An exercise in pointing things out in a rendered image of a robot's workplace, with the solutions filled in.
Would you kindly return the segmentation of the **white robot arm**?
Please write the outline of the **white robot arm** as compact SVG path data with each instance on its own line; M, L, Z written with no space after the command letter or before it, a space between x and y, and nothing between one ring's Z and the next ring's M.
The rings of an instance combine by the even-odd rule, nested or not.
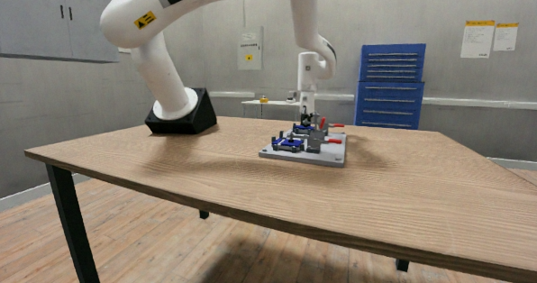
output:
M216 1L221 0L112 0L102 13L104 36L117 47L131 49L135 67L157 100L153 111L159 119L184 117L198 100L194 90L183 86L162 31L181 16ZM296 45L317 52L299 54L300 91L287 92L287 97L297 97L297 92L317 90L318 79L334 77L336 55L318 34L318 0L290 0L290 7ZM319 54L324 61L319 61Z

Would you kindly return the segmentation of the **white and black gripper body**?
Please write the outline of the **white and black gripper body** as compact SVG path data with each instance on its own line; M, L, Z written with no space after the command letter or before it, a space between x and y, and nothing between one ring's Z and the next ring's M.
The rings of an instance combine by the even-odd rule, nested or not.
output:
M300 114L302 113L303 106L306 105L305 114L314 112L314 93L316 92L299 92L301 93L300 97Z

